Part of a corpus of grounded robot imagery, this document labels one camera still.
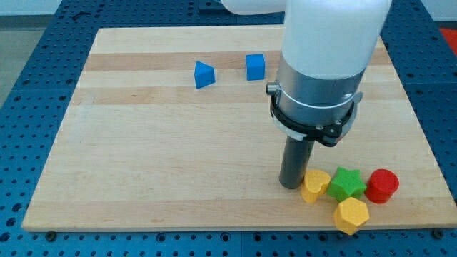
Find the blue pegboard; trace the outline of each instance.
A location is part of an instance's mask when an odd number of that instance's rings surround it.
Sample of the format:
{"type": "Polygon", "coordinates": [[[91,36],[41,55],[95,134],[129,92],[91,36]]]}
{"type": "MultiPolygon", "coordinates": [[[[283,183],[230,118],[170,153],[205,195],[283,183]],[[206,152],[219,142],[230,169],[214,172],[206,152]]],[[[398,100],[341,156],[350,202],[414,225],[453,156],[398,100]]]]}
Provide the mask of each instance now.
{"type": "MultiPolygon", "coordinates": [[[[283,14],[199,12],[191,0],[63,0],[0,110],[0,257],[456,255],[456,229],[58,233],[47,241],[20,228],[99,28],[282,22],[283,14]]],[[[381,35],[455,197],[456,59],[419,0],[393,0],[381,35]]]]}

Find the colored block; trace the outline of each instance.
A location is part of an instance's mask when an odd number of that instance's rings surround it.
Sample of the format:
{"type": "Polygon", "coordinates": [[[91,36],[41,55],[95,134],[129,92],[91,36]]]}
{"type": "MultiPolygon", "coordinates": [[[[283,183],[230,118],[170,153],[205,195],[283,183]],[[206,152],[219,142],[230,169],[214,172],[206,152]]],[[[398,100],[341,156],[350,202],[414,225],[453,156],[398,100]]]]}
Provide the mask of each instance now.
{"type": "Polygon", "coordinates": [[[353,235],[370,219],[370,214],[366,203],[349,197],[336,207],[333,219],[338,230],[353,235]]]}
{"type": "Polygon", "coordinates": [[[327,191],[330,180],[330,175],[325,171],[307,171],[301,189],[301,197],[306,203],[315,203],[317,198],[327,191]]]}
{"type": "Polygon", "coordinates": [[[263,54],[246,55],[247,80],[259,80],[265,78],[265,58],[263,54]]]}
{"type": "Polygon", "coordinates": [[[216,76],[214,74],[214,68],[208,64],[204,64],[201,61],[195,63],[195,87],[201,89],[204,86],[208,86],[216,82],[216,76]]]}
{"type": "Polygon", "coordinates": [[[359,199],[365,190],[366,185],[360,178],[359,170],[349,171],[338,167],[327,194],[336,198],[338,202],[342,202],[348,197],[359,199]]]}
{"type": "Polygon", "coordinates": [[[375,170],[368,181],[365,196],[374,203],[386,203],[400,186],[397,176],[389,170],[375,170]]]}

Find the black clamp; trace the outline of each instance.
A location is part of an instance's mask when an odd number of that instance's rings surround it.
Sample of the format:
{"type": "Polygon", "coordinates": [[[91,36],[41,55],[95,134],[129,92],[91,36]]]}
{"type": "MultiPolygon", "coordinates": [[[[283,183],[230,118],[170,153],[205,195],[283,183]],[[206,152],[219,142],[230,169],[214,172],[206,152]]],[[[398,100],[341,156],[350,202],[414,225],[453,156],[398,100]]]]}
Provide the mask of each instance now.
{"type": "Polygon", "coordinates": [[[271,95],[270,114],[276,117],[287,128],[305,134],[303,138],[307,141],[317,141],[327,147],[334,147],[341,139],[343,133],[343,126],[349,121],[354,110],[355,103],[353,102],[347,114],[341,119],[341,122],[330,124],[327,126],[316,127],[307,126],[293,121],[287,117],[277,106],[276,95],[271,95]]]}

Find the blue triangular block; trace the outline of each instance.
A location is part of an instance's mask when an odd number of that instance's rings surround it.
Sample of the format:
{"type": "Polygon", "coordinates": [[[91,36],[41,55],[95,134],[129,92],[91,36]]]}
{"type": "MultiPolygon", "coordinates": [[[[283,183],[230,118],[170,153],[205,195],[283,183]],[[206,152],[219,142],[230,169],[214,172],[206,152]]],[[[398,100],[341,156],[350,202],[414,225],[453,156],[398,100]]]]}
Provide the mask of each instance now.
{"type": "Polygon", "coordinates": [[[195,87],[201,89],[204,86],[208,86],[216,82],[214,76],[214,68],[208,64],[204,64],[201,61],[195,63],[195,87]]]}

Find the red cylinder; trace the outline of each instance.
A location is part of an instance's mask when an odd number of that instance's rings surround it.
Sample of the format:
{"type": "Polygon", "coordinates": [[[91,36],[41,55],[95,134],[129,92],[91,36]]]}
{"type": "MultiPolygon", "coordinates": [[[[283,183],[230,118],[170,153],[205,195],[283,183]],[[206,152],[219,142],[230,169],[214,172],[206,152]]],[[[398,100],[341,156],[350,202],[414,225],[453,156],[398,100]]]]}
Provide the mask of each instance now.
{"type": "Polygon", "coordinates": [[[375,170],[368,181],[365,196],[374,203],[387,202],[400,186],[397,176],[389,170],[375,170]]]}

